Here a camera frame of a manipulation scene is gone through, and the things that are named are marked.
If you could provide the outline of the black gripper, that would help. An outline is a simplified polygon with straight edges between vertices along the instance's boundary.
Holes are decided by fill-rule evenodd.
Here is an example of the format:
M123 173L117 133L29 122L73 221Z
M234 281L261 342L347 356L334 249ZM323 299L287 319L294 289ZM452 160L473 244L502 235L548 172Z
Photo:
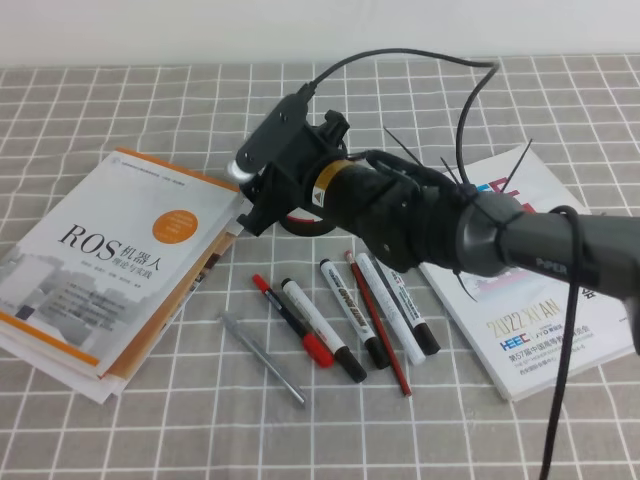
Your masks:
M245 230L259 236L297 208L314 214L317 208L310 200L312 176L328 160L346 154L343 138L347 131L344 115L328 111L322 124L312 126L307 122L275 162L242 184L241 191L252 204L251 210L238 218Z

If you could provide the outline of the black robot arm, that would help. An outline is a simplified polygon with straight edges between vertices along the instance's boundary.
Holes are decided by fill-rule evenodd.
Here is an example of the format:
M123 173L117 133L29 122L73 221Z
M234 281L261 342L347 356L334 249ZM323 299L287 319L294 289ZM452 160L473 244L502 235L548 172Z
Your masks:
M304 209L362 239L386 265L431 263L495 276L520 267L621 300L639 327L639 222L579 214L566 206L525 210L504 193L479 192L380 150L348 154L343 117L313 127L269 115L240 148L232 170L252 202L242 220L260 234Z

